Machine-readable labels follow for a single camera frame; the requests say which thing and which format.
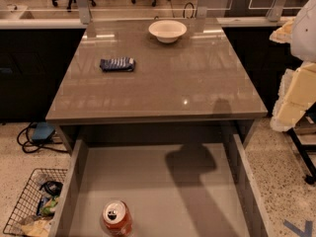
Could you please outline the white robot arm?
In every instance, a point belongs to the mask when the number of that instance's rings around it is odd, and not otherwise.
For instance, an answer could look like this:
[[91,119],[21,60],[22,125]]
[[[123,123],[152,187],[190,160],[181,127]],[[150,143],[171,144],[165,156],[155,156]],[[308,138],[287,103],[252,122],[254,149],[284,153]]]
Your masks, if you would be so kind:
[[302,60],[295,70],[285,70],[279,84],[271,128],[283,132],[294,128],[316,103],[316,0],[309,0],[270,40],[288,42],[291,54]]

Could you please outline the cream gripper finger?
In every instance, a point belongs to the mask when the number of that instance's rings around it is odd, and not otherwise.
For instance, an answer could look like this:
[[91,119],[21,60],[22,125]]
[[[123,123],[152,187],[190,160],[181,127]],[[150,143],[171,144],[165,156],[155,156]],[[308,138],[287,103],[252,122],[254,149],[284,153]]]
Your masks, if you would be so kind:
[[284,25],[273,31],[270,40],[277,43],[291,43],[293,21],[289,20]]
[[295,70],[286,69],[281,77],[271,128],[283,132],[294,128],[316,103],[316,64],[303,62]]

